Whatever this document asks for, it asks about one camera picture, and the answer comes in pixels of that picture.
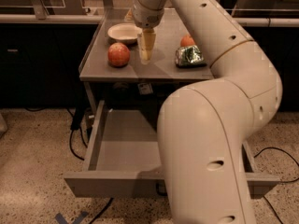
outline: cabinet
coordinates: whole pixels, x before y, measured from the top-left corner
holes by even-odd
[[[2,107],[75,106],[96,24],[0,24]]]
[[[278,70],[283,94],[279,110],[299,110],[299,28],[245,27]]]

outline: apple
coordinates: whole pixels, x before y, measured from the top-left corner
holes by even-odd
[[[130,50],[121,42],[113,43],[107,53],[109,63],[114,67],[123,67],[129,63]]]
[[[195,42],[190,34],[186,34],[180,40],[181,47],[188,47],[188,46],[193,46],[193,45],[195,45]]]

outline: tabletop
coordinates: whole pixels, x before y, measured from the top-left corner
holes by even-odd
[[[82,64],[80,79],[88,82],[195,82],[212,79],[210,69],[205,67],[177,68],[175,53],[180,39],[188,33],[177,12],[165,10],[161,23],[155,28],[156,41],[152,56],[144,63],[139,56],[137,44],[130,45],[130,61],[123,68],[109,65],[107,50],[111,39],[107,30],[116,24],[124,23],[128,8],[112,8],[103,21],[90,53]]]

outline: floor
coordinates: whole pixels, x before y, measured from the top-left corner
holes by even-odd
[[[130,0],[115,0],[127,7]],[[90,7],[101,0],[89,0]],[[64,174],[80,171],[82,161],[69,150],[72,117],[66,109],[0,109],[8,130],[0,138],[0,223],[90,223],[108,199],[76,198],[64,182]],[[82,123],[83,137],[85,122]],[[299,161],[299,113],[277,113],[248,141],[253,154],[264,147],[279,147]],[[86,148],[79,131],[72,143],[84,157]],[[266,150],[256,159],[261,172],[281,180],[299,176],[296,163],[285,153]],[[298,223],[299,183],[279,184],[266,194],[284,224]],[[252,200],[258,224],[281,223],[265,199]],[[115,199],[94,223],[173,223],[167,198]]]

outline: drawer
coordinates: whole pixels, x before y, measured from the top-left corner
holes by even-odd
[[[261,198],[277,183],[259,173],[243,144],[243,160],[252,198]],[[157,135],[139,110],[107,109],[100,102],[81,172],[64,180],[77,197],[157,198],[166,195]]]

